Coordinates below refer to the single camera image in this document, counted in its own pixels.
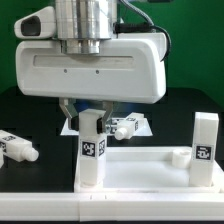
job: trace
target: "black surface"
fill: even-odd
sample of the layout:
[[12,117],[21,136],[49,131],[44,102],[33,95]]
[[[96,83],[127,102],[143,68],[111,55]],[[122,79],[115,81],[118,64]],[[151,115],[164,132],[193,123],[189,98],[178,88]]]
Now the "black surface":
[[[4,158],[5,164],[0,169],[0,192],[73,192],[78,141],[77,137],[60,136],[65,117],[58,99],[24,96],[17,88],[10,88],[0,95],[0,105],[0,130],[32,141],[40,153],[34,163],[17,163]],[[77,102],[79,111],[98,106],[88,101]],[[224,167],[223,109],[195,89],[170,88],[154,105],[120,103],[114,116],[144,113],[154,136],[122,141],[108,137],[108,146],[191,146],[197,111],[219,113],[216,160]]]

